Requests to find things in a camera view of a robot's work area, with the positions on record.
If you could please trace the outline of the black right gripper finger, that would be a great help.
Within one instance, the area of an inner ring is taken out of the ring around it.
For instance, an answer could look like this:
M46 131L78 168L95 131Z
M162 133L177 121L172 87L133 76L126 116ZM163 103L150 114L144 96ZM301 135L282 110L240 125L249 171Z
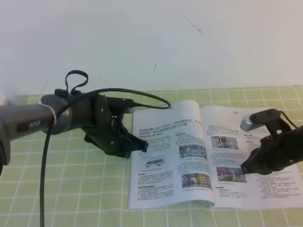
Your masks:
M252 150L247 160L241 164L244 174L266 174L266 166L260 156L259 150L260 148Z

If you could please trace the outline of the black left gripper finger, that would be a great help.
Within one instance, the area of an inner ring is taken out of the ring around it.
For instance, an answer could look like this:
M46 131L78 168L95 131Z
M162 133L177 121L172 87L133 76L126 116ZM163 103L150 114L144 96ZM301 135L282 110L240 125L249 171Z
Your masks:
M149 145L148 142L134 136L128 131L122 133L121 139L122 139L124 152L133 152L133 151L141 151L143 153L147 152L147 148Z

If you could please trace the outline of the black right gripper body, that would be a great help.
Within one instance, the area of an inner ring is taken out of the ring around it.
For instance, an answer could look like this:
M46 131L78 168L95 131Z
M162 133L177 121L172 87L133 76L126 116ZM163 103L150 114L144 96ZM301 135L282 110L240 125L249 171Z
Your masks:
M264 124L270 135L260 140L260 156L266 174L278 172L303 160L303 127L294 126L286 114L268 109L250 116L253 123Z

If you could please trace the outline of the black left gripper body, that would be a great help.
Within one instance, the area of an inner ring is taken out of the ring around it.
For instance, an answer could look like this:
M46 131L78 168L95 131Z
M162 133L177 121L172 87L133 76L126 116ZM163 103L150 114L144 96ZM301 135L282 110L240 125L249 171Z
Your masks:
M122 119L134 106L134 101L104 95L95 95L91 101L92 125L83 127L84 140L103 150L106 155L129 158L134 143Z

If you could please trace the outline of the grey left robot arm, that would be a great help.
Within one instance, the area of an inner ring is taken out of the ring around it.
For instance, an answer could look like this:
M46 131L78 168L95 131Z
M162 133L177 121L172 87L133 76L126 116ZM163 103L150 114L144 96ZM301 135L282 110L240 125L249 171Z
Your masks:
M64 99L45 95L41 104L2 105L0 107L0 165L10 162L12 140L33 134L47 132L51 121L59 110L74 96ZM134 106L131 99L94 95L70 106L58 117L52 134L58 135L75 129L85 132L84 140L105 154L129 158L131 152L146 152L148 143L130 133L122 124L122 118Z

